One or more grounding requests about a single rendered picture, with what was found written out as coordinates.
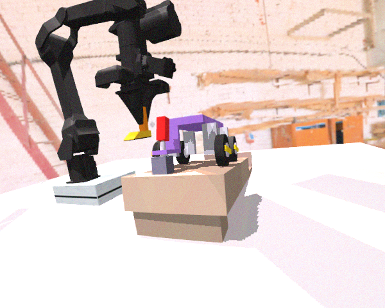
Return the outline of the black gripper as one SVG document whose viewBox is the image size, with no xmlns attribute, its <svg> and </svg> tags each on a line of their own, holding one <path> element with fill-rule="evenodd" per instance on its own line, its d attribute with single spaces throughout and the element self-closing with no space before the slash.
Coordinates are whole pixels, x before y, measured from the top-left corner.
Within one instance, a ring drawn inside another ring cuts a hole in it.
<svg viewBox="0 0 385 308">
<path fill-rule="evenodd" d="M 109 88 L 111 83 L 121 84 L 120 91 L 115 94 L 122 99 L 137 124 L 144 124 L 143 107 L 146 107 L 149 122 L 153 98 L 157 94 L 169 92 L 170 87 L 164 80 L 150 80 L 155 78 L 151 73 L 144 71 L 144 74 L 136 74 L 135 62 L 139 49 L 143 49 L 144 55 L 148 52 L 148 48 L 139 44 L 122 47 L 120 54 L 115 56 L 121 65 L 98 70 L 95 84 L 101 89 Z"/>
</svg>

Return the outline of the red-headed metal pin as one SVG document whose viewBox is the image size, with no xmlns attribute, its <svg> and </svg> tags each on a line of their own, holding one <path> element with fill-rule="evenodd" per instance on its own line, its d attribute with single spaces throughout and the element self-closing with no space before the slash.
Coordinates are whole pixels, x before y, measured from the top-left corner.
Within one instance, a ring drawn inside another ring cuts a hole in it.
<svg viewBox="0 0 385 308">
<path fill-rule="evenodd" d="M 160 141 L 160 150 L 166 150 L 165 141 L 169 141 L 169 118 L 166 116 L 157 117 L 156 140 Z"/>
</svg>

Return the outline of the yellow wedge chock with orange handle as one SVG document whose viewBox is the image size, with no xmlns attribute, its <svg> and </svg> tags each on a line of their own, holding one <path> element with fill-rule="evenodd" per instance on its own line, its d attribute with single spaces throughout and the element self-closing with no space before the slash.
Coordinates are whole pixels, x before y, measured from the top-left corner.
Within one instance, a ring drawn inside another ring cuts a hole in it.
<svg viewBox="0 0 385 308">
<path fill-rule="evenodd" d="M 151 130 L 149 130 L 149 126 L 148 126 L 146 107 L 143 107 L 143 114 L 144 114 L 144 124 L 139 124 L 139 130 L 140 131 L 130 132 L 124 138 L 124 141 L 131 141 L 131 140 L 144 139 L 144 138 L 151 137 Z"/>
</svg>

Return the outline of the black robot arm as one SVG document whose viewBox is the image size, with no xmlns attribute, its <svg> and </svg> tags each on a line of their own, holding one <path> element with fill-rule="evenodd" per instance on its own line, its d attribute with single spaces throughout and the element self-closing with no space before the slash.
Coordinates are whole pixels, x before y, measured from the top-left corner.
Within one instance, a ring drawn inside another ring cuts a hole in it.
<svg viewBox="0 0 385 308">
<path fill-rule="evenodd" d="M 35 45 L 40 58 L 51 70 L 64 115 L 62 142 L 57 155 L 67 162 L 70 181 L 66 184 L 101 177 L 93 157 L 98 155 L 100 132 L 96 121 L 84 114 L 70 65 L 80 27 L 110 21 L 114 23 L 108 32 L 118 36 L 119 49 L 135 44 L 147 47 L 146 41 L 158 44 L 182 34 L 175 5 L 170 0 L 150 8 L 145 0 L 91 0 L 61 7 L 54 17 L 42 24 Z M 70 28 L 68 39 L 52 33 L 62 25 Z M 172 58 L 155 58 L 149 52 L 144 55 L 143 49 L 137 53 L 135 70 L 137 75 L 145 71 L 152 77 L 156 74 L 171 79 L 177 71 Z M 84 154 L 74 155 L 81 152 Z"/>
</svg>

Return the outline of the purple wheeled trolley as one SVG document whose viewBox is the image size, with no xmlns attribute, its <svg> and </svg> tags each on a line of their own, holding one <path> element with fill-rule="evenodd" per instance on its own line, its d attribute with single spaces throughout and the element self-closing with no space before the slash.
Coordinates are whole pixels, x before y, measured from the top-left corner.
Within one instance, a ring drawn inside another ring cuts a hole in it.
<svg viewBox="0 0 385 308">
<path fill-rule="evenodd" d="M 183 141 L 180 141 L 180 131 L 183 132 Z M 236 162 L 239 152 L 235 136 L 229 136 L 228 127 L 204 114 L 176 117 L 169 119 L 169 141 L 166 142 L 166 150 L 160 150 L 160 141 L 153 145 L 151 156 L 176 157 L 179 164 L 188 164 L 191 154 L 196 154 L 195 132 L 203 133 L 204 155 L 215 154 L 219 167 L 229 166 L 230 162 Z"/>
</svg>

